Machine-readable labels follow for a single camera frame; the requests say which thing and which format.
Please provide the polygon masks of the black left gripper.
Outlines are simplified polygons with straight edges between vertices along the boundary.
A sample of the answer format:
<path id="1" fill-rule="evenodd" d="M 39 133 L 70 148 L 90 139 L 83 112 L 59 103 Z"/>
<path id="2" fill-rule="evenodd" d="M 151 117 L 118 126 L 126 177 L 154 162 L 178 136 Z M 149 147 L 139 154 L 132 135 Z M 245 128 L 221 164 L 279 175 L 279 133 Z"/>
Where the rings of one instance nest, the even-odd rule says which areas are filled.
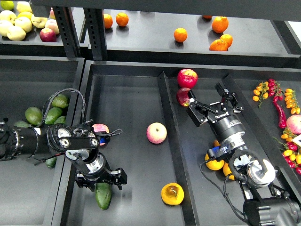
<path id="1" fill-rule="evenodd" d="M 127 174 L 122 168 L 117 168 L 111 173 L 110 166 L 106 163 L 92 174 L 84 175 L 77 171 L 75 182 L 79 188 L 89 188 L 91 192 L 95 191 L 97 183 L 116 185 L 119 190 L 122 190 L 123 185 L 127 184 Z"/>

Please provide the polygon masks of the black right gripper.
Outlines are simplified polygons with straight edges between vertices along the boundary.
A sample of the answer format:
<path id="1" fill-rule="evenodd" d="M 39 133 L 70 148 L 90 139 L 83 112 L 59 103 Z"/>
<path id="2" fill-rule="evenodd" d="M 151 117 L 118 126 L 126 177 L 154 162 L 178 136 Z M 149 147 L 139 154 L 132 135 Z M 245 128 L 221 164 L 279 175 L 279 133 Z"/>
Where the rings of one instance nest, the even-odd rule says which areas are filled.
<path id="1" fill-rule="evenodd" d="M 224 141 L 235 134 L 243 136 L 246 129 L 236 114 L 241 113 L 244 107 L 238 103 L 236 93 L 230 92 L 219 82 L 214 87 L 221 96 L 220 110 L 224 113 L 218 114 L 219 111 L 211 105 L 199 102 L 193 91 L 189 90 L 188 115 L 197 127 L 209 122 L 218 141 Z M 232 109 L 233 112 L 226 112 L 228 109 Z"/>

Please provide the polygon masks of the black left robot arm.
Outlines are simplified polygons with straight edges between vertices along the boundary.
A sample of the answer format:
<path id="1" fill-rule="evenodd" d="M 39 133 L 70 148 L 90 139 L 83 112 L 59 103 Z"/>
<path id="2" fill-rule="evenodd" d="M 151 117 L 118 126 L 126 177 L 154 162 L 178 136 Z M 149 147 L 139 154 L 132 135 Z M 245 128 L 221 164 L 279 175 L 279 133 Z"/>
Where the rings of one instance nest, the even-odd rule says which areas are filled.
<path id="1" fill-rule="evenodd" d="M 22 156 L 46 162 L 63 155 L 77 170 L 75 181 L 78 187 L 93 191 L 97 183 L 107 183 L 122 189 L 127 184 L 127 174 L 122 168 L 111 170 L 104 154 L 99 150 L 101 144 L 106 144 L 112 136 L 121 134 L 122 129 L 113 132 L 96 131 L 93 120 L 85 119 L 85 99 L 82 99 L 80 124 L 46 124 L 53 100 L 65 91 L 76 92 L 83 97 L 79 90 L 73 88 L 57 91 L 46 101 L 43 117 L 36 126 L 9 126 L 7 118 L 0 121 L 0 159 L 8 161 Z"/>

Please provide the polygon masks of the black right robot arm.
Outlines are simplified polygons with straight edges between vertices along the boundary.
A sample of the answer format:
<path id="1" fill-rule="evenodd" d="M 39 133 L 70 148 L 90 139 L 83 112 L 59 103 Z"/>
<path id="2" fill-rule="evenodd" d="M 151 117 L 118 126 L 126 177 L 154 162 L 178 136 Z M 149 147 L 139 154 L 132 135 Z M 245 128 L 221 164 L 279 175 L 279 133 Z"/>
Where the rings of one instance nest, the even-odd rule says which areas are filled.
<path id="1" fill-rule="evenodd" d="M 301 222 L 301 205 L 290 198 L 287 190 L 274 184 L 280 172 L 246 146 L 243 135 L 245 127 L 238 118 L 243 107 L 238 104 L 236 94 L 229 92 L 220 83 L 215 89 L 221 100 L 209 105 L 197 100 L 192 90 L 188 91 L 188 115 L 197 127 L 210 125 L 217 145 L 207 151 L 203 164 L 213 161 L 228 163 L 230 173 L 226 175 L 223 197 L 235 215 L 249 226 L 296 226 Z M 233 176 L 239 182 L 244 197 L 243 211 L 239 212 L 231 203 L 226 184 Z"/>

